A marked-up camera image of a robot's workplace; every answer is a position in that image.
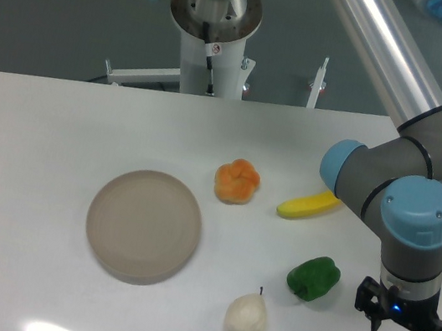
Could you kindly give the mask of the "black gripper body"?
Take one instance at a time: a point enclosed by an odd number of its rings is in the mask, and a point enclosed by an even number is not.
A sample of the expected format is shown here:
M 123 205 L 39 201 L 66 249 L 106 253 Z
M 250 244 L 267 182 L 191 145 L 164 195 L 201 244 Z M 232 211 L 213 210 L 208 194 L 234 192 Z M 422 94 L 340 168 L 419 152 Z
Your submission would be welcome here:
M 413 301 L 400 297 L 396 287 L 392 286 L 388 290 L 380 284 L 378 307 L 370 318 L 371 325 L 379 326 L 383 320 L 391 319 L 410 331 L 434 331 L 438 318 L 439 294 L 437 292 L 432 297 Z

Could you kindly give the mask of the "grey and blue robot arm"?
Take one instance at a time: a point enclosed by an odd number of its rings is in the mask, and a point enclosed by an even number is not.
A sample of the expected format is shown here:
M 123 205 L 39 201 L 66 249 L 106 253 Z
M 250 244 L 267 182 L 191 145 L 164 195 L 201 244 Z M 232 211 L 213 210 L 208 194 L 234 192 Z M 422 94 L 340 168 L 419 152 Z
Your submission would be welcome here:
M 442 92 L 392 0 L 334 0 L 398 137 L 377 147 L 344 140 L 320 174 L 381 240 L 380 278 L 358 287 L 355 307 L 377 329 L 442 331 Z M 110 70 L 108 80 L 177 82 L 182 92 L 240 99 L 252 62 L 244 44 L 260 0 L 172 0 L 181 34 L 176 69 Z

